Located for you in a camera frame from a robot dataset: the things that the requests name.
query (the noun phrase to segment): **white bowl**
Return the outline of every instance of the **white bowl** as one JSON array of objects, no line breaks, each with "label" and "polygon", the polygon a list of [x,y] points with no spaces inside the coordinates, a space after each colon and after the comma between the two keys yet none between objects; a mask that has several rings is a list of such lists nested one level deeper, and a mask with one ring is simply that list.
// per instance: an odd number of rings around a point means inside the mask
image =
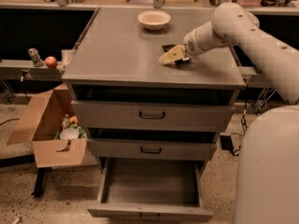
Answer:
[{"label": "white bowl", "polygon": [[137,18],[140,23],[145,26],[145,28],[151,31],[157,31],[164,28],[164,26],[171,20],[169,14],[160,10],[141,12]]},{"label": "white bowl", "polygon": [[73,129],[73,128],[68,128],[68,129],[65,129],[63,130],[61,133],[60,133],[60,139],[61,140],[64,140],[64,139],[76,139],[78,138],[78,130],[77,129]]}]

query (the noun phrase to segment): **concrete floor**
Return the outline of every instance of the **concrete floor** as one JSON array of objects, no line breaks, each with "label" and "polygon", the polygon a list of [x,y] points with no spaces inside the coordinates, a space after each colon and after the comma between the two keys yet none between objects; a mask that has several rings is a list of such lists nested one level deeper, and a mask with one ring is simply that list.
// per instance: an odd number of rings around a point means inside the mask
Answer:
[{"label": "concrete floor", "polygon": [[[12,104],[6,105],[6,96],[0,93],[0,123],[21,116],[27,100],[18,95]],[[236,113],[225,132],[243,133],[241,117],[243,105],[238,105]],[[256,118],[248,107],[247,124]],[[7,146],[6,141],[18,121],[10,121],[0,126],[0,158],[18,157],[32,154],[30,144]],[[232,135],[235,148],[242,137]],[[213,224],[233,223],[235,211],[235,181],[238,157],[229,151],[218,149],[202,176],[203,199],[207,209],[215,215],[208,222]],[[101,173],[97,166],[53,169],[46,173],[44,194],[36,198],[32,192],[36,184],[37,168],[34,163],[0,168],[0,223],[10,224],[21,215],[22,223],[144,223],[125,219],[94,218],[87,208],[96,203]]]}]

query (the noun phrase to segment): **red apple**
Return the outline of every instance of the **red apple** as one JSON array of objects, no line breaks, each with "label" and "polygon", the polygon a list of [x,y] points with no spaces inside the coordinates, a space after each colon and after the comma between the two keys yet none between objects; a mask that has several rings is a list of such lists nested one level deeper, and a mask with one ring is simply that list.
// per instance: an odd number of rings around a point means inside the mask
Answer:
[{"label": "red apple", "polygon": [[53,56],[49,56],[45,59],[45,64],[48,68],[54,69],[57,66],[57,60]]}]

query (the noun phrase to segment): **drawer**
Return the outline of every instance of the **drawer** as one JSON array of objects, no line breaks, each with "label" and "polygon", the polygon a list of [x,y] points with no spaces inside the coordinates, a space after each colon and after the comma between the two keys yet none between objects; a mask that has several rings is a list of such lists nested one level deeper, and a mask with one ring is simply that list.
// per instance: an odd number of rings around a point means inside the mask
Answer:
[{"label": "drawer", "polygon": [[224,132],[232,106],[73,101],[84,128]]},{"label": "drawer", "polygon": [[89,138],[94,157],[210,161],[214,133],[99,130]]},{"label": "drawer", "polygon": [[93,217],[209,221],[200,189],[201,162],[106,159]]}]

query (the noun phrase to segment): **open cardboard box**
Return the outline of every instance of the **open cardboard box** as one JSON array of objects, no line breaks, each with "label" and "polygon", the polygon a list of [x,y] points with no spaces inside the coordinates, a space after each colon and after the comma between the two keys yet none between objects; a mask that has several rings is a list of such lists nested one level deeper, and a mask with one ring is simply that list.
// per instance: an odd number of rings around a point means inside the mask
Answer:
[{"label": "open cardboard box", "polygon": [[38,168],[96,164],[86,138],[72,140],[69,151],[60,151],[67,140],[53,140],[61,130],[65,114],[74,116],[71,97],[65,84],[32,97],[7,144],[31,143]]}]

